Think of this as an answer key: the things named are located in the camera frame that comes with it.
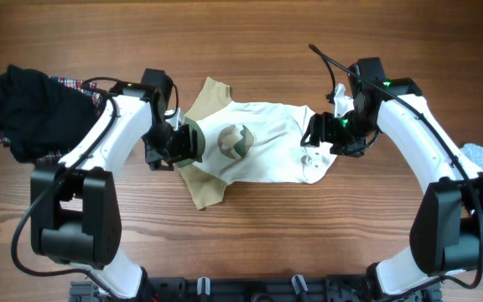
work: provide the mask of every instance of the black cloth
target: black cloth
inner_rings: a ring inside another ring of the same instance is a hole
[[[9,65],[0,75],[0,131],[20,163],[74,148],[96,120],[88,96],[40,71]]]

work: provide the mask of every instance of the plaid fabric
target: plaid fabric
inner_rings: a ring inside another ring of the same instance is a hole
[[[94,109],[96,112],[96,116],[100,117],[101,113],[104,110],[104,107],[106,106],[106,103],[101,97],[100,93],[97,92],[92,92],[88,91],[85,89],[81,89],[81,83],[83,81],[81,80],[76,80],[76,79],[69,79],[69,78],[64,78],[64,77],[59,77],[59,76],[51,76],[50,79],[58,81],[59,83],[63,84],[64,86],[70,87],[77,89],[79,92],[85,94],[86,96],[90,97],[92,100],[92,104],[94,105]],[[96,83],[92,82],[89,84],[90,88],[96,88]],[[3,147],[9,147],[10,146],[10,139],[6,138],[3,133],[0,131],[0,143],[3,144]],[[59,161],[61,157],[63,157],[65,154],[69,153],[70,149],[66,150],[55,150],[55,151],[49,151],[48,155],[37,159],[37,163],[56,163]]]

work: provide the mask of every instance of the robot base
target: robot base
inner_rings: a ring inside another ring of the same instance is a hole
[[[369,302],[361,294],[364,280],[364,275],[306,278],[306,298],[311,302]],[[290,279],[213,279],[209,297],[197,294],[197,280],[150,278],[148,281],[159,292],[162,302],[304,302],[295,294]],[[98,288],[91,282],[75,282],[70,286],[69,302],[102,302],[99,298]],[[442,302],[440,285],[434,284],[395,302]]]

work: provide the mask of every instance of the tan sleeve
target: tan sleeve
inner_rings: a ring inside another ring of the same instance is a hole
[[[208,77],[202,91],[185,116],[193,121],[199,121],[227,107],[231,102],[231,87]],[[200,131],[199,135],[202,136],[199,138],[199,145],[201,145],[204,142],[204,134]],[[182,175],[197,209],[203,209],[223,200],[225,188],[228,186],[225,181],[190,163],[178,165],[177,170]]]
[[[227,107],[231,102],[231,87],[208,77],[185,116],[199,121]]]

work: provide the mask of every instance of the wooden table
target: wooden table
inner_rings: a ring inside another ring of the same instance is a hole
[[[381,57],[388,76],[418,83],[459,146],[483,144],[483,2],[4,3],[0,73],[12,63],[55,76],[139,81],[151,67],[175,80],[184,110],[211,76],[232,86],[237,102],[329,111],[330,78],[307,47],[314,43],[344,65]],[[0,145],[0,301],[65,301],[69,281],[82,276],[29,277],[9,255],[32,168]],[[338,158],[314,185],[236,183],[205,211],[195,209],[177,173],[148,170],[138,143],[117,193],[122,247],[151,276],[188,279],[362,273],[408,245],[422,199],[385,136],[362,159]],[[27,230],[19,254],[33,268],[58,268],[32,253]],[[445,284],[444,297],[483,301],[483,282],[474,291]]]

